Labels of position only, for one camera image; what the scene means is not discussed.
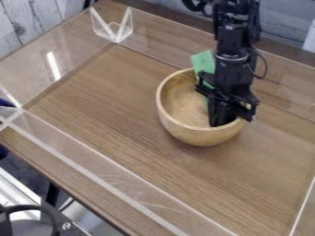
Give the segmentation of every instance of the screw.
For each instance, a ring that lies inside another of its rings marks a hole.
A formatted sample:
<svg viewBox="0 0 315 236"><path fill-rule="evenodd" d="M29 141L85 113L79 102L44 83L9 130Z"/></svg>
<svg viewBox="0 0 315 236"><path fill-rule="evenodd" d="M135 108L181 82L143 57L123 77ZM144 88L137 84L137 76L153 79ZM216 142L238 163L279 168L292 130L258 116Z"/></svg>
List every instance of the screw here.
<svg viewBox="0 0 315 236"><path fill-rule="evenodd" d="M64 223L63 224L63 230L69 230L71 229L71 224L69 223Z"/></svg>

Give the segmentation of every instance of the wooden bowl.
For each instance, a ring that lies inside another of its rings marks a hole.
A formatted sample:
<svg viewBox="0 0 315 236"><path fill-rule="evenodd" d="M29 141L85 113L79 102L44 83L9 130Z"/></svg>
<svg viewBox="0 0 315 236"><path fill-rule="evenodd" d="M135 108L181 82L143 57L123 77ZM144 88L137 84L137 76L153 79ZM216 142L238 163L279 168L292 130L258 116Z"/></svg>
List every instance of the wooden bowl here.
<svg viewBox="0 0 315 236"><path fill-rule="evenodd" d="M195 91L194 69L181 70L165 78L156 92L157 111L168 133L181 142L214 146L230 140L243 129L246 121L210 127L207 99Z"/></svg>

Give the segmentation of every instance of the wooden tabletop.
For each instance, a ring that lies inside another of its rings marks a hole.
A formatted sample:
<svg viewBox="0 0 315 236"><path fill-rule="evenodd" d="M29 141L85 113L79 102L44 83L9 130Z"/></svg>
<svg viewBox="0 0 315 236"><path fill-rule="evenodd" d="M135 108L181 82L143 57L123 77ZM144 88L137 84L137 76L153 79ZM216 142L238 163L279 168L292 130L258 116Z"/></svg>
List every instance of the wooden tabletop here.
<svg viewBox="0 0 315 236"><path fill-rule="evenodd" d="M111 1L104 3L123 8ZM291 71L300 76L291 77L272 66L278 79L307 81L294 98L310 94L315 68L308 66L306 71L299 63L271 57L286 68L295 66ZM226 144L184 145L164 130L155 105L159 83L176 70L108 44L25 109L236 234L288 235L315 176L314 122L302 117L299 102L291 112L280 107L283 103L276 105L280 108L263 103L258 121ZM171 235L12 129L1 131L0 142L127 234ZM80 164L87 161L88 157L79 159Z"/></svg>

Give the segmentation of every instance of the white wooden backdrop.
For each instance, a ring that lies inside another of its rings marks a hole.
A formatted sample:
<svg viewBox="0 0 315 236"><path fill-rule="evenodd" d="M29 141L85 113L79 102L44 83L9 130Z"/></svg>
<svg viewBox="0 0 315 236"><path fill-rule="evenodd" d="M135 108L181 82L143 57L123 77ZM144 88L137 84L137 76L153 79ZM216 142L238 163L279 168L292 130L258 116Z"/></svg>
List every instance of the white wooden backdrop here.
<svg viewBox="0 0 315 236"><path fill-rule="evenodd" d="M181 0L147 0L187 11ZM315 0L260 0L260 21L264 35L302 46L311 20L315 18Z"/></svg>
<svg viewBox="0 0 315 236"><path fill-rule="evenodd" d="M83 11L84 3L85 0L0 0L0 57Z"/></svg>

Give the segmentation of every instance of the bowl rim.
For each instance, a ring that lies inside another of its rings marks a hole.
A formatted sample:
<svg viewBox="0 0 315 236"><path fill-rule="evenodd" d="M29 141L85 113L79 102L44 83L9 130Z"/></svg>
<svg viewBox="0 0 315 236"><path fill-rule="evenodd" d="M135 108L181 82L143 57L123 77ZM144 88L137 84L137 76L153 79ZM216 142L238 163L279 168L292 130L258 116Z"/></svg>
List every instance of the bowl rim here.
<svg viewBox="0 0 315 236"><path fill-rule="evenodd" d="M185 129L189 129L189 130L195 130L195 131L219 131L219 130L224 130L224 129L230 129L232 126L238 125L238 124L243 124L244 123L244 119L238 117L238 119L228 123L228 124L224 124L222 126L218 126L218 127L196 127L196 126L192 126L189 124L185 124L180 121L177 121L169 114L168 112L165 111L164 109L164 106L163 106L163 103L161 103L161 91L165 87L165 84L168 83L168 81L177 75L177 74L181 74L181 73L185 73L188 71L194 71L194 68L187 68L187 69L183 69L183 70L179 70L176 72L173 72L164 80L163 82L160 83L159 85L159 88L156 90L156 105L157 105L157 109L159 111L163 113L163 115L165 116L165 118L172 122L175 123L176 125L184 127Z"/></svg>

